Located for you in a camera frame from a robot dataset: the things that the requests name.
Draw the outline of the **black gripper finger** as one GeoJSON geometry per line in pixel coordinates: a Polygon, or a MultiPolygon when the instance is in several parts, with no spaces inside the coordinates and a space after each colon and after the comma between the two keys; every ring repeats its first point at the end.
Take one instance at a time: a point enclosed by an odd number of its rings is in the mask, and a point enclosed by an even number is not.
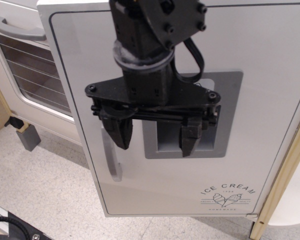
{"type": "Polygon", "coordinates": [[[115,109],[110,105],[102,105],[99,118],[103,127],[114,143],[123,150],[130,145],[133,132],[132,116],[135,111],[129,108],[115,109]]]}
{"type": "Polygon", "coordinates": [[[203,121],[201,117],[189,117],[184,120],[180,127],[179,147],[183,157],[189,157],[198,146],[203,131],[203,121]]]}

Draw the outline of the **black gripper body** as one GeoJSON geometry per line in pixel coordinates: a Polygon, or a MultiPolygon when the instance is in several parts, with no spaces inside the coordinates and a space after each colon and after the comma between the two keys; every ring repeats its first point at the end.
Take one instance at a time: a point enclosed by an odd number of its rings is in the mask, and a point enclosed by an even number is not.
{"type": "Polygon", "coordinates": [[[171,70],[150,74],[125,72],[122,77],[90,83],[85,94],[105,127],[124,127],[133,120],[215,126],[219,93],[199,85],[203,74],[175,76],[171,70]]]}

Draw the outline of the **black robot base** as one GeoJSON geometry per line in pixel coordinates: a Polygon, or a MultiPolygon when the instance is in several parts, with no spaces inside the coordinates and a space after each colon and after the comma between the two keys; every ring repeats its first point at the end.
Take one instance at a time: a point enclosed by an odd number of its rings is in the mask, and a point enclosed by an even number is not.
{"type": "Polygon", "coordinates": [[[0,206],[0,240],[53,240],[53,238],[0,206]]]}

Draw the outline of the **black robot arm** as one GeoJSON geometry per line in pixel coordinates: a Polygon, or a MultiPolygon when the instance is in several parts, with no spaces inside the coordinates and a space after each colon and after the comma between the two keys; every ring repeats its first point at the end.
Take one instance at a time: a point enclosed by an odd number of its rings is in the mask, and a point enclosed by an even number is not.
{"type": "Polygon", "coordinates": [[[192,36],[206,29],[208,8],[198,0],[112,0],[109,5],[116,32],[113,57],[123,76],[85,88],[93,114],[124,150],[133,120],[178,123],[179,147],[190,156],[202,132],[217,124],[221,96],[197,84],[201,73],[178,73],[175,47],[183,43],[204,69],[192,36]]]}

